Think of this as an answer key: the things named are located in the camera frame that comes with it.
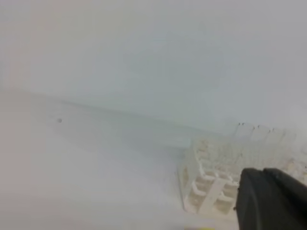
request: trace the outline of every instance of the wall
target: wall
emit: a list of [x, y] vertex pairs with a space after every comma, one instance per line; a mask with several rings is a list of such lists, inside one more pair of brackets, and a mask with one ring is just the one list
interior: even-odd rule
[[307, 130], [306, 6], [1, 0], [2, 85], [210, 130]]
[[0, 228], [233, 229], [182, 209], [177, 164], [189, 138], [201, 134], [1, 92]]

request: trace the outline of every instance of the white wall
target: white wall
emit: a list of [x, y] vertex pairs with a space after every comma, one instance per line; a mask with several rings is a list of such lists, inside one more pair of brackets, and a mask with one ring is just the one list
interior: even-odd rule
[[176, 166], [200, 134], [1, 92], [0, 229], [233, 230], [182, 209]]
[[306, 1], [0, 3], [4, 87], [205, 129], [307, 129]]

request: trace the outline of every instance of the black object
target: black object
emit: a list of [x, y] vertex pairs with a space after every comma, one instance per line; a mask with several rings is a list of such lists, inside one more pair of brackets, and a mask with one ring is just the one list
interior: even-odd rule
[[244, 169], [236, 213], [240, 230], [307, 230], [307, 187], [278, 169]]

